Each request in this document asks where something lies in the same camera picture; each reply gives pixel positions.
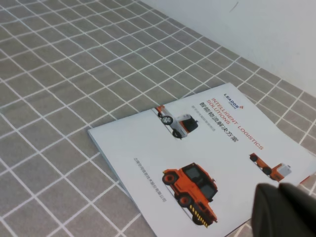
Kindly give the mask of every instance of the black object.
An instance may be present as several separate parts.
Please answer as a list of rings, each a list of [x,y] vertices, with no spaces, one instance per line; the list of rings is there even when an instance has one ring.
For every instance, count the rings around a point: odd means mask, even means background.
[[[316,200],[291,184],[259,184],[251,225],[254,237],[316,237]]]

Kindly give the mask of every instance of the orange tow tractor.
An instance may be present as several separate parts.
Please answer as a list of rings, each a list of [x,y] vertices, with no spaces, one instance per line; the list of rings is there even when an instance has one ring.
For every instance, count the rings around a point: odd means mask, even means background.
[[[250,159],[257,164],[257,166],[268,175],[271,179],[280,182],[282,179],[285,178],[288,174],[291,173],[291,167],[286,164],[278,164],[274,168],[270,168],[263,160],[261,160],[255,153],[250,155]]]
[[[217,193],[217,186],[205,170],[192,163],[181,169],[167,169],[163,173],[163,183],[172,188],[179,205],[189,209],[195,224],[208,227],[217,222],[208,205]]]

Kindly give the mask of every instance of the gray tile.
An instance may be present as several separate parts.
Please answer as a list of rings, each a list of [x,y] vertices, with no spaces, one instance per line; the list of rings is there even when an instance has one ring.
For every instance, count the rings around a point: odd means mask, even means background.
[[[47,44],[41,37],[35,33],[18,37],[18,39],[29,48],[35,48]]]
[[[86,94],[90,94],[102,88],[102,84],[100,84],[97,80],[95,80],[91,75],[87,73],[71,79],[71,82],[73,82],[79,89],[81,89]]]
[[[89,158],[99,152],[88,135],[86,128],[76,132],[69,138]]]
[[[147,224],[143,216],[137,218],[125,231],[124,234],[127,237],[139,237],[139,236],[147,236],[147,237],[155,237],[155,233]]]
[[[107,111],[111,111],[124,103],[121,99],[119,99],[115,94],[113,94],[106,88],[93,94],[91,98]]]
[[[89,21],[87,21],[85,19],[80,19],[80,20],[74,21],[74,22],[72,22],[72,24],[74,24],[74,26],[78,27],[83,32],[92,31],[92,30],[95,30],[97,28],[96,26],[94,26],[93,24],[91,24]]]
[[[63,18],[61,18],[59,15],[53,12],[41,15],[40,17],[51,26],[58,25],[65,22]]]
[[[248,84],[254,86],[255,88],[259,89],[264,93],[268,93],[272,88],[273,85],[266,80],[258,77],[257,75],[253,75],[248,81]]]
[[[97,80],[104,85],[111,84],[120,79],[118,75],[113,73],[109,68],[105,66],[98,67],[90,72]]]
[[[92,68],[98,67],[101,63],[93,58],[87,52],[83,52],[71,57],[71,60],[81,66],[84,70],[90,70]]]
[[[298,100],[292,107],[292,110],[299,113],[301,116],[307,118],[309,121],[316,119],[316,111]]]
[[[13,57],[12,59],[27,71],[44,65],[44,62],[42,60],[40,60],[32,52],[22,53],[18,56]]]
[[[84,49],[89,49],[95,46],[99,46],[99,44],[96,41],[94,41],[93,39],[91,39],[89,36],[86,36],[86,35],[73,37],[72,40]]]
[[[23,74],[7,82],[22,97],[32,94],[43,87],[28,74]]]
[[[283,90],[280,90],[279,88],[274,88],[270,93],[269,96],[272,98],[275,98],[279,102],[281,102],[283,105],[290,107],[294,101],[295,98],[287,93],[285,93]]]
[[[174,79],[169,79],[161,84],[161,87],[170,92],[172,95],[180,99],[189,92],[184,86],[180,85]]]
[[[7,39],[0,42],[0,49],[9,56],[28,50],[16,39]]]
[[[68,108],[59,110],[46,117],[64,135],[83,127],[84,122]]]
[[[279,116],[282,116],[287,110],[287,107],[283,106],[278,101],[275,101],[269,96],[266,96],[265,98],[263,98],[260,104],[267,107],[271,111],[275,112]]]
[[[162,58],[160,55],[158,55],[156,52],[148,47],[139,49],[136,53],[143,56],[150,63],[154,63]]]
[[[178,51],[178,50],[185,47],[185,45],[183,43],[175,40],[173,37],[168,37],[168,38],[162,40],[161,42],[164,43],[165,45],[167,45],[168,47],[172,48],[175,51]]]
[[[277,127],[295,142],[300,142],[304,136],[304,132],[298,130],[283,119],[277,124]]]
[[[170,94],[168,94],[158,86],[148,91],[146,95],[160,105],[164,105],[176,100],[174,97],[172,97]]]
[[[239,58],[238,60],[237,60],[237,62],[239,63],[239,64],[242,64],[244,67],[246,67],[246,68],[248,68],[249,70],[251,70],[251,71],[256,71],[257,69],[259,69],[259,66],[257,66],[257,65],[255,65],[255,64],[253,64],[252,62],[250,62],[250,61],[248,61],[247,59],[245,59],[245,58]]]
[[[261,68],[257,72],[257,74],[262,76],[263,78],[267,79],[268,81],[270,81],[273,84],[276,84],[279,80],[281,80],[279,77],[269,73],[268,71],[264,70],[263,68]]]
[[[9,166],[15,165],[35,152],[17,133],[2,138],[0,140],[0,148],[0,156]]]
[[[293,86],[285,80],[282,80],[277,86],[287,91],[291,95],[294,95],[295,97],[298,97],[302,93],[301,89]]]
[[[155,66],[158,67],[163,72],[165,72],[166,74],[168,74],[169,76],[173,76],[176,73],[181,71],[181,69],[179,69],[178,67],[176,67],[175,65],[168,62],[165,59],[155,63]]]
[[[196,80],[186,72],[181,72],[180,74],[176,75],[174,79],[191,90],[201,84],[198,80]]]
[[[70,23],[57,26],[56,29],[58,31],[60,31],[61,33],[63,33],[67,37],[72,37],[72,36],[76,36],[76,35],[81,34],[81,31],[78,30],[73,25],[71,25]]]
[[[64,77],[70,78],[83,72],[75,63],[69,59],[52,64],[52,66],[59,71]]]
[[[20,69],[14,62],[12,62],[10,59],[5,59],[0,61],[0,77],[2,79],[8,79],[11,78],[17,74],[22,73],[22,69]],[[1,101],[4,102],[8,99],[2,100],[4,99],[4,95],[2,95],[2,93],[0,93],[0,98]]]
[[[118,187],[109,190],[95,204],[120,229],[139,213],[132,200]]]
[[[291,110],[285,114],[284,119],[303,131],[307,131],[312,125],[312,122],[306,120]]]
[[[149,90],[156,85],[140,73],[134,73],[133,75],[127,77],[126,80],[143,92]]]
[[[162,31],[166,32],[167,34],[171,35],[175,32],[177,32],[179,29],[176,28],[175,26],[171,25],[169,22],[167,21],[163,21],[160,24],[157,25],[157,27],[159,29],[161,29]]]
[[[199,61],[197,64],[212,74],[217,74],[221,70],[223,70],[222,68],[218,67],[216,64],[209,61],[207,58],[203,59],[202,61]]]
[[[129,65],[134,67],[137,70],[140,70],[144,68],[145,66],[149,65],[149,63],[144,60],[141,56],[139,56],[136,53],[131,53],[129,55],[126,55],[122,58],[125,62],[127,62]]]
[[[38,48],[34,52],[47,63],[52,63],[65,57],[50,45]]]
[[[166,57],[175,51],[168,48],[166,45],[162,44],[161,42],[154,43],[150,45],[150,48],[152,48],[154,51],[156,51],[158,54],[160,54],[163,57]]]
[[[212,74],[208,73],[197,65],[192,65],[185,71],[202,82],[205,82],[212,77]]]
[[[5,221],[18,236],[46,236],[58,227],[36,200],[20,207]]]
[[[77,237],[115,236],[117,231],[92,206],[76,216],[66,225],[67,229]]]
[[[229,57],[232,60],[236,60],[239,57],[237,54],[231,52],[225,47],[220,47],[217,51],[224,54],[225,56]]]
[[[30,32],[30,29],[21,22],[7,23],[3,25],[3,27],[5,27],[14,36]]]
[[[111,63],[107,64],[115,73],[119,74],[121,77],[128,76],[132,74],[135,69],[133,69],[130,65],[125,63],[124,61],[117,59]]]
[[[270,110],[266,109],[265,107],[263,107],[262,105],[258,104],[257,107],[259,108],[259,110],[261,110],[261,112],[263,112],[268,119],[270,119],[273,123],[276,123],[279,120],[279,116],[277,116],[276,114],[272,113]]]
[[[39,92],[26,99],[40,114],[46,115],[63,106],[52,94],[47,91]]]
[[[148,22],[144,21],[142,18],[140,17],[135,17],[133,19],[129,19],[129,21],[131,23],[133,23],[135,26],[141,28],[141,29],[144,29],[144,28],[147,28],[147,27],[150,27],[151,24],[149,24]]]
[[[233,63],[229,68],[227,68],[227,71],[234,74],[242,80],[246,80],[252,75],[252,72],[248,71],[246,68],[242,67],[237,63]]]
[[[122,31],[119,27],[117,27],[116,25],[106,26],[106,27],[103,27],[102,29],[115,39],[126,36],[126,33]]]
[[[82,51],[82,49],[78,45],[68,39],[58,42],[54,44],[54,46],[62,51],[63,54],[65,54],[66,56],[71,56]]]
[[[87,205],[87,201],[64,179],[39,195],[39,199],[61,222]]]
[[[210,53],[214,52],[214,50],[207,45],[201,43],[201,42],[195,42],[190,45],[190,48],[193,49],[194,51],[202,54],[203,56],[207,56]]]
[[[186,59],[185,57],[181,56],[178,53],[170,55],[169,57],[167,57],[167,60],[171,61],[172,63],[174,63],[176,66],[178,66],[179,68],[183,70],[192,64],[192,62],[190,62],[188,59]]]
[[[189,47],[186,47],[182,50],[179,51],[179,53],[186,57],[187,59],[193,61],[194,63],[196,63],[198,60],[202,59],[202,55],[196,53],[195,51],[193,51],[192,49],[190,49]]]
[[[232,63],[232,60],[228,59],[222,54],[219,54],[218,52],[212,53],[207,58],[222,68],[226,68]]]
[[[160,83],[169,77],[154,66],[144,68],[141,73],[153,80],[155,83]]]
[[[208,46],[210,46],[210,47],[212,47],[214,49],[217,49],[218,47],[220,47],[219,44],[215,43],[214,41],[212,41],[212,40],[210,40],[210,39],[208,39],[206,37],[202,37],[200,39],[200,41],[202,41],[203,43],[207,44]]]
[[[115,84],[109,86],[114,93],[120,96],[123,100],[128,101],[140,94],[133,86],[126,83],[123,80],[116,82]]]
[[[53,43],[65,38],[62,34],[60,34],[57,30],[55,30],[52,27],[42,30],[42,31],[38,31],[38,34],[50,43]]]
[[[39,116],[22,100],[6,106],[0,110],[10,123],[19,128],[39,118]]]
[[[33,193],[39,192],[60,177],[40,155],[32,157],[13,171]]]
[[[141,95],[135,98],[134,100],[129,102],[129,104],[133,106],[135,109],[137,109],[139,112],[149,110],[157,106],[156,103],[148,99],[145,95]]]
[[[211,80],[209,80],[208,82],[205,83],[206,85],[208,85],[211,88],[217,87],[219,85],[223,85],[225,84],[225,82],[223,82],[222,80],[220,80],[218,77],[213,77]]]
[[[47,147],[49,144],[61,138],[47,122],[44,120],[37,121],[20,130],[23,136],[26,137],[38,150]]]
[[[94,200],[113,184],[90,162],[76,169],[68,178],[90,200]]]
[[[104,43],[107,43],[107,42],[113,40],[112,37],[110,37],[107,33],[105,33],[102,30],[96,30],[96,31],[90,32],[88,35],[90,35],[92,38],[94,38],[100,44],[104,44]]]
[[[92,122],[105,114],[105,112],[89,98],[83,98],[70,106],[86,122]]]
[[[34,76],[44,86],[51,86],[64,80],[64,78],[50,66],[45,66],[32,71],[31,75]]]

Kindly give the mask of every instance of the brochure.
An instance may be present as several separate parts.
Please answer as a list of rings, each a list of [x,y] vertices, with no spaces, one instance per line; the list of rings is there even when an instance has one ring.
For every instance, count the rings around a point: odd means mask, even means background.
[[[158,237],[224,237],[258,183],[298,185],[315,158],[232,84],[89,130]]]

